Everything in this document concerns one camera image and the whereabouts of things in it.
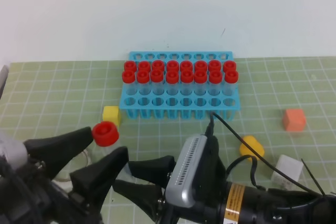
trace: blue test tube rack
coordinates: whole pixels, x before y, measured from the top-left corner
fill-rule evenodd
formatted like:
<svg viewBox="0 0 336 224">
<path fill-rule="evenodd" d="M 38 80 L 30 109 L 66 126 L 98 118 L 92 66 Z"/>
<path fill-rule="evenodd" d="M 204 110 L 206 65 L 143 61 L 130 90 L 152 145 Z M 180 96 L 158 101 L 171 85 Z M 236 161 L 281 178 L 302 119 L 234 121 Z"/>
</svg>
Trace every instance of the blue test tube rack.
<svg viewBox="0 0 336 224">
<path fill-rule="evenodd" d="M 130 52 L 129 60 L 138 64 L 140 61 L 152 63 L 155 60 L 162 60 L 165 65 L 170 60 L 176 60 L 179 64 L 188 60 L 196 63 L 198 60 L 209 62 L 210 60 L 219 60 L 223 63 L 227 60 L 234 60 L 230 51 L 226 52 L 153 52 L 153 51 L 134 51 Z M 210 95 L 207 91 L 204 95 L 196 95 L 192 92 L 190 95 L 182 95 L 180 90 L 176 95 L 168 95 L 165 92 L 162 95 L 155 95 L 151 91 L 148 95 L 139 94 L 139 90 L 134 95 L 126 94 L 123 86 L 120 98 L 119 108 L 127 112 L 128 117 L 136 119 L 138 115 L 141 118 L 162 119 L 166 116 L 175 119 L 180 114 L 183 119 L 190 119 L 193 116 L 196 119 L 203 119 L 210 111 L 214 111 L 224 118 L 231 121 L 235 112 L 240 110 L 240 100 L 238 86 L 231 96 L 225 96 L 223 92 L 219 95 Z"/>
</svg>

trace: red tube cap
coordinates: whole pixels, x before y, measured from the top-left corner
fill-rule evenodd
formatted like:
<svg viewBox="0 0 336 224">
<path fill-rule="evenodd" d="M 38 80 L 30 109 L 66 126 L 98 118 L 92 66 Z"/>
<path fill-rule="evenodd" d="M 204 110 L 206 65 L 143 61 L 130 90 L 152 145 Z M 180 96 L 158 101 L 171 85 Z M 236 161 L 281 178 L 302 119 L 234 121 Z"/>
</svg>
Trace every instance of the red tube cap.
<svg viewBox="0 0 336 224">
<path fill-rule="evenodd" d="M 110 146 L 119 139 L 117 127 L 111 122 L 98 123 L 92 129 L 92 136 L 96 144 L 101 147 Z"/>
<path fill-rule="evenodd" d="M 194 73 L 194 80 L 196 83 L 202 84 L 206 83 L 207 80 L 207 74 L 206 70 L 196 70 Z"/>
<path fill-rule="evenodd" d="M 176 60 L 170 60 L 167 62 L 167 72 L 168 71 L 179 71 L 179 63 Z"/>
<path fill-rule="evenodd" d="M 195 71 L 196 70 L 206 71 L 207 69 L 208 69 L 208 65 L 204 60 L 198 60 L 195 63 Z"/>
<path fill-rule="evenodd" d="M 184 70 L 181 72 L 181 81 L 183 83 L 191 83 L 194 80 L 193 72 L 190 70 Z"/>
<path fill-rule="evenodd" d="M 191 63 L 191 61 L 188 60 L 182 61 L 180 64 L 180 70 L 181 72 L 184 70 L 193 71 L 193 64 Z"/>
<path fill-rule="evenodd" d="M 220 71 L 222 69 L 222 64 L 219 60 L 211 60 L 208 64 L 208 70 L 211 71 Z"/>
<path fill-rule="evenodd" d="M 132 60 L 126 61 L 124 63 L 124 70 L 131 70 L 133 72 L 136 72 L 137 71 L 137 64 Z"/>
<path fill-rule="evenodd" d="M 224 77 L 224 80 L 225 82 L 227 83 L 236 83 L 238 81 L 238 78 L 239 78 L 239 74 L 237 71 L 227 71 L 225 73 L 225 77 Z"/>
<path fill-rule="evenodd" d="M 224 62 L 224 65 L 223 65 L 223 72 L 226 73 L 226 71 L 235 71 L 237 69 L 237 64 L 232 61 L 232 60 L 227 60 Z"/>
<path fill-rule="evenodd" d="M 135 82 L 135 73 L 132 70 L 125 70 L 122 74 L 122 81 L 124 83 L 133 83 Z"/>
<path fill-rule="evenodd" d="M 166 82 L 169 84 L 177 84 L 178 83 L 178 71 L 168 71 L 166 74 Z"/>
<path fill-rule="evenodd" d="M 213 84 L 219 84 L 222 82 L 223 75 L 222 72 L 218 70 L 211 71 L 209 74 L 209 82 Z"/>
<path fill-rule="evenodd" d="M 164 62 L 162 60 L 155 60 L 152 63 L 152 70 L 159 69 L 161 71 L 164 71 Z"/>
<path fill-rule="evenodd" d="M 151 81 L 152 82 L 160 82 L 163 81 L 163 71 L 159 69 L 154 69 L 151 72 Z"/>
<path fill-rule="evenodd" d="M 149 82 L 149 73 L 146 70 L 139 70 L 137 75 L 137 81 L 140 84 Z"/>
<path fill-rule="evenodd" d="M 151 64 L 148 61 L 140 61 L 138 64 L 138 70 L 151 71 Z"/>
</svg>

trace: grid mat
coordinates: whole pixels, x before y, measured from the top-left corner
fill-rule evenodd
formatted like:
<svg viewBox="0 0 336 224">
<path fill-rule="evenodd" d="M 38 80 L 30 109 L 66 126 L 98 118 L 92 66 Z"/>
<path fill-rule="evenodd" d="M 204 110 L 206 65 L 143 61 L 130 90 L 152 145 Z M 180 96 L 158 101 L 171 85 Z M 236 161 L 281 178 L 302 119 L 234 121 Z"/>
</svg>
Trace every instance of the grid mat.
<svg viewBox="0 0 336 224">
<path fill-rule="evenodd" d="M 230 125 L 240 135 L 255 136 L 265 158 L 276 164 L 281 154 L 303 158 L 325 191 L 336 188 L 336 57 L 236 59 L 241 111 Z M 123 61 L 29 62 L 10 67 L 0 100 L 0 130 L 18 140 L 50 137 L 94 126 L 106 105 L 118 105 Z M 307 126 L 301 133 L 283 130 L 283 110 L 302 108 Z M 208 119 L 137 119 L 122 115 L 120 142 L 130 160 L 164 155 L 178 157 L 185 139 L 203 133 Z M 218 121 L 220 156 L 227 166 L 239 156 L 239 142 Z M 89 147 L 93 161 L 101 148 Z M 79 168 L 80 157 L 63 173 Z M 229 177 L 250 185 L 250 164 L 237 166 Z M 272 171 L 259 163 L 256 179 L 266 187 Z M 304 170 L 300 182 L 317 190 Z M 102 208 L 105 223 L 152 223 L 134 204 L 109 192 Z"/>
</svg>

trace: orange label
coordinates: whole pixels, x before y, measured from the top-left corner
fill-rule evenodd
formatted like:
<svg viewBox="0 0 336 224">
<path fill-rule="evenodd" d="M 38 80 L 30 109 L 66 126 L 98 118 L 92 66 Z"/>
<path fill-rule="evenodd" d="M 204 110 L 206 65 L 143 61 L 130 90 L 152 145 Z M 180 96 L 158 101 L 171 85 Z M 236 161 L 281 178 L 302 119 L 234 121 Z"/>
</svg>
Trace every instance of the orange label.
<svg viewBox="0 0 336 224">
<path fill-rule="evenodd" d="M 226 201 L 224 219 L 238 222 L 245 186 L 232 184 Z"/>
</svg>

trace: white cube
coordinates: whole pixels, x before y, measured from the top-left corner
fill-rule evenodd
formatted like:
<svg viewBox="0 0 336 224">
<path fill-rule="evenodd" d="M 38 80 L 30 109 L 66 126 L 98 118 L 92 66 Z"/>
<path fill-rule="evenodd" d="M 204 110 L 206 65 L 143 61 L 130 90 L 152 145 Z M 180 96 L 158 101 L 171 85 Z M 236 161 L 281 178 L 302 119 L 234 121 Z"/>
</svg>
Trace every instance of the white cube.
<svg viewBox="0 0 336 224">
<path fill-rule="evenodd" d="M 303 163 L 286 155 L 281 155 L 276 168 L 293 180 L 298 181 L 302 172 Z M 286 190 L 292 190 L 294 187 L 292 182 L 286 180 L 277 172 L 273 172 L 271 180 Z"/>
</svg>

